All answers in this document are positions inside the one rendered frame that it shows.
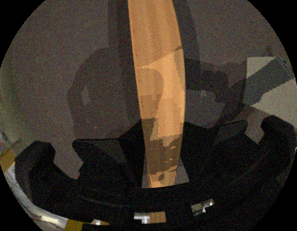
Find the brown wooden post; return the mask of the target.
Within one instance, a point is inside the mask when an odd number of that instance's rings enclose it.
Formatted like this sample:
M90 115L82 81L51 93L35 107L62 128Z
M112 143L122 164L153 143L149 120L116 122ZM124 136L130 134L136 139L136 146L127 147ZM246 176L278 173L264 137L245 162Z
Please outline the brown wooden post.
M148 167L148 162L147 162L147 169L148 169L148 188L151 187L151 181L149 177L149 167ZM151 223L164 223L166 222L165 220L165 212L151 212L150 213L150 224Z

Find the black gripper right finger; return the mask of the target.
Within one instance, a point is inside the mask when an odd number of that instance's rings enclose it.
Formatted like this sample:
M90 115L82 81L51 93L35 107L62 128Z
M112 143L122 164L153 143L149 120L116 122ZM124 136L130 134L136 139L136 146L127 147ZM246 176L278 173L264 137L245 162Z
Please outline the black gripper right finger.
M183 141L180 158L189 181L201 179L201 172L211 160L214 150L221 140L245 133L248 121L242 120L203 128L184 121Z

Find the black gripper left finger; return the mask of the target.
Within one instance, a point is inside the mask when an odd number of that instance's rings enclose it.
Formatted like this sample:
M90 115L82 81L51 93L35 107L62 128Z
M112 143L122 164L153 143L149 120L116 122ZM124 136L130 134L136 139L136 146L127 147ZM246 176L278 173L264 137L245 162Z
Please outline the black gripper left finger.
M122 164L134 187L142 188L145 161L142 119L119 138L75 139L72 147L82 161Z

